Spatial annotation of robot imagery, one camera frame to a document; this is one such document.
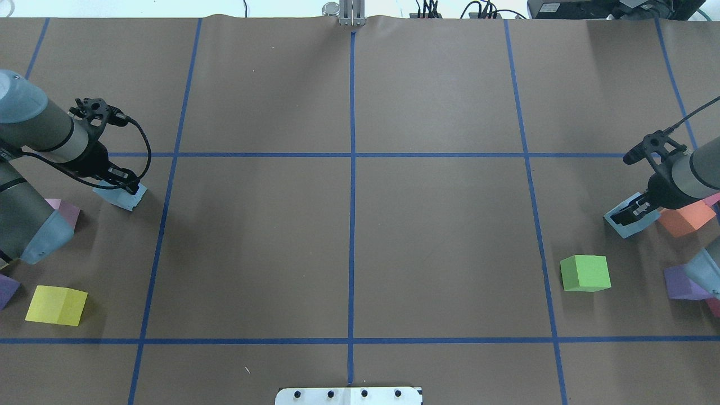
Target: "black cable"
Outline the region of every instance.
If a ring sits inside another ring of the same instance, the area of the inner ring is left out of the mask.
[[[103,189],[103,190],[117,190],[117,189],[121,189],[121,188],[123,188],[123,187],[127,187],[127,186],[129,186],[129,185],[132,185],[132,184],[135,184],[135,183],[140,182],[140,180],[148,173],[148,170],[150,169],[150,162],[153,160],[153,153],[152,153],[152,151],[150,150],[150,142],[148,141],[148,136],[145,134],[145,131],[143,131],[143,129],[140,127],[140,124],[138,124],[138,122],[135,121],[135,120],[133,120],[131,117],[128,117],[128,118],[127,118],[127,121],[128,121],[129,123],[133,124],[133,125],[140,131],[140,135],[143,137],[143,141],[145,142],[145,147],[146,147],[147,150],[148,150],[148,160],[147,160],[146,163],[145,163],[145,168],[144,168],[143,172],[140,173],[140,176],[138,176],[137,179],[130,180],[130,181],[128,181],[128,182],[125,182],[125,183],[123,183],[123,184],[119,184],[119,185],[117,185],[117,186],[103,186],[103,185],[100,185],[100,184],[94,184],[94,183],[88,182],[88,181],[86,181],[86,180],[83,180],[83,179],[81,179],[80,177],[77,177],[75,174],[72,174],[72,173],[68,172],[68,171],[65,170],[62,166],[58,165],[58,164],[55,163],[54,161],[47,160],[45,157],[43,157],[43,156],[41,156],[41,155],[38,155],[38,154],[36,154],[36,153],[29,153],[29,152],[22,151],[22,152],[21,152],[21,155],[23,155],[23,156],[31,156],[31,157],[36,158],[36,159],[38,159],[38,160],[40,160],[40,161],[42,161],[42,162],[44,162],[44,163],[46,163],[46,164],[49,164],[49,165],[52,166],[54,169],[58,170],[59,172],[62,172],[62,173],[63,173],[64,175],[66,175],[67,177],[70,177],[71,179],[73,179],[73,180],[75,180],[75,181],[77,181],[77,182],[80,182],[80,183],[82,183],[82,184],[84,184],[84,185],[86,185],[86,186],[90,186],[90,187],[94,187],[94,188],[99,188],[99,189]]]
[[[469,3],[465,6],[465,10],[462,10],[462,14],[460,14],[460,19],[462,19],[462,17],[465,17],[465,12],[466,12],[467,9],[469,9],[470,6],[473,5],[473,4],[477,4],[477,13],[478,13],[478,14],[480,14],[480,12],[482,12],[482,4],[481,4],[479,1],[477,1],[477,0],[476,0],[476,1],[471,1],[471,2],[469,2]]]
[[[706,109],[707,107],[710,107],[712,104],[715,104],[716,102],[718,102],[718,100],[720,100],[720,96],[715,97],[714,99],[712,99],[712,100],[708,101],[707,103],[705,103],[705,105],[700,106],[700,107],[699,107],[698,109],[696,109],[695,111],[693,111],[693,112],[691,112],[690,114],[686,115],[685,118],[683,118],[682,120],[678,121],[677,124],[675,124],[675,125],[669,127],[668,129],[666,129],[666,130],[665,130],[665,133],[671,133],[671,132],[673,132],[674,130],[678,129],[685,121],[689,120],[690,117],[692,117],[693,115],[697,114],[698,112]]]
[[[496,13],[496,14],[497,14],[497,13],[499,13],[499,12],[510,12],[510,13],[515,13],[515,14],[517,14],[518,16],[520,16],[520,17],[521,17],[522,19],[527,19],[527,17],[525,17],[524,15],[522,15],[522,14],[520,14],[520,13],[518,13],[518,12],[514,11],[514,10],[507,10],[507,9],[502,9],[502,10],[495,10],[495,13]]]

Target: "white floor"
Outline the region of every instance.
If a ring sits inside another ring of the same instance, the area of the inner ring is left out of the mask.
[[[328,0],[246,0],[249,17],[314,17],[320,15]],[[512,9],[527,17],[526,0],[493,0],[499,9]],[[407,18],[416,12],[415,0],[366,0],[367,17],[388,15]],[[466,0],[440,0],[438,11],[443,18],[458,18],[467,5]],[[701,9],[712,20],[720,21],[720,0],[708,0]],[[226,14],[242,17],[242,0],[0,0],[0,15],[12,12],[12,17],[206,17]],[[691,19],[704,20],[695,13]]]

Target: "orange cube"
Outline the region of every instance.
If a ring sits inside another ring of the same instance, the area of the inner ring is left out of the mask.
[[[715,211],[705,202],[698,201],[679,210],[662,210],[658,222],[675,238],[688,235],[702,228],[715,218]]]

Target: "green cube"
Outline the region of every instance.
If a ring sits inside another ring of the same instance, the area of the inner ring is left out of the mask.
[[[608,261],[604,256],[576,254],[560,262],[565,291],[595,291],[610,288]]]

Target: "purple cube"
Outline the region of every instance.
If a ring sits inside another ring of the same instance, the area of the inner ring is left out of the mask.
[[[706,300],[713,295],[685,275],[685,265],[665,269],[667,296],[673,300]]]
[[[5,308],[5,305],[7,305],[8,301],[10,301],[10,298],[12,298],[12,295],[15,294],[15,291],[17,291],[19,286],[19,282],[11,279],[10,277],[0,275],[0,309]]]

